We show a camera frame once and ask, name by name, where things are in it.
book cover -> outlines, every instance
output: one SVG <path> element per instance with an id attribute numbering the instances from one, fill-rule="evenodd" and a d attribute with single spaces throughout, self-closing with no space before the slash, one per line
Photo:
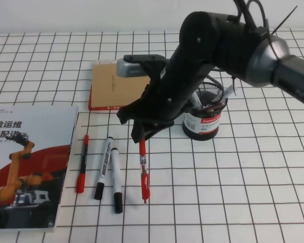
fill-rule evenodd
<path id="1" fill-rule="evenodd" d="M 0 229 L 55 226 L 76 106 L 0 108 Z"/>

red pen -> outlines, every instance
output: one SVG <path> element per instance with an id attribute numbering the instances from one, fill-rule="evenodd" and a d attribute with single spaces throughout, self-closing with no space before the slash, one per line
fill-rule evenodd
<path id="1" fill-rule="evenodd" d="M 78 176 L 77 185 L 75 187 L 75 191 L 77 193 L 83 193 L 85 191 L 87 154 L 88 154 L 88 145 L 89 145 L 89 136 L 88 135 L 85 135 L 83 144 L 84 144 L 84 149 L 83 149 L 83 154 L 81 156 L 80 174 Z"/>
<path id="2" fill-rule="evenodd" d="M 142 199 L 146 204 L 146 201 L 150 197 L 150 181 L 149 175 L 146 169 L 146 151 L 145 151 L 145 139 L 140 141 L 140 165 L 141 165 L 141 187 L 142 187 Z"/>

brown cardboard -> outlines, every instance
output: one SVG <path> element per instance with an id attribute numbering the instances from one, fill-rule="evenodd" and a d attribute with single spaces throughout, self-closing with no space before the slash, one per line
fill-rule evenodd
<path id="1" fill-rule="evenodd" d="M 89 109 L 114 109 L 137 100 L 149 83 L 149 77 L 119 77 L 116 64 L 93 67 Z"/>

black robotic arm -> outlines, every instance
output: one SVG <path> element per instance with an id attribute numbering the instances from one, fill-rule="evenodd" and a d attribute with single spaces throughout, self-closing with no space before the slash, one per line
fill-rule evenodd
<path id="1" fill-rule="evenodd" d="M 254 87 L 274 85 L 304 103 L 304 60 L 289 54 L 286 42 L 256 27 L 243 0 L 238 16 L 194 12 L 184 20 L 179 46 L 167 60 L 159 55 L 127 55 L 151 78 L 140 99 L 122 107 L 122 124 L 134 120 L 135 143 L 173 125 L 188 99 L 216 66 Z M 246 24 L 241 23 L 243 13 Z"/>

white table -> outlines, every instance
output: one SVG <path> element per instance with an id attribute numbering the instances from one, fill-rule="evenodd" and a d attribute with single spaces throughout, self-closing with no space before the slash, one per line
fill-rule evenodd
<path id="1" fill-rule="evenodd" d="M 304 28 L 277 34 L 304 57 Z M 0 232 L 0 242 L 304 243 L 304 105 L 273 87 L 242 84 L 214 140 L 188 139 L 182 118 L 150 139 L 151 198 L 143 205 L 131 124 L 121 126 L 115 111 L 87 109 L 91 69 L 97 59 L 132 53 L 169 58 L 177 45 L 176 31 L 0 34 L 0 105 L 78 105 L 75 136 L 88 131 L 92 139 L 79 195 L 82 142 L 72 145 L 56 230 Z M 231 84 L 226 73 L 211 75 Z M 101 204 L 93 199 L 107 135 L 121 154 L 120 215 L 113 213 L 111 173 Z"/>

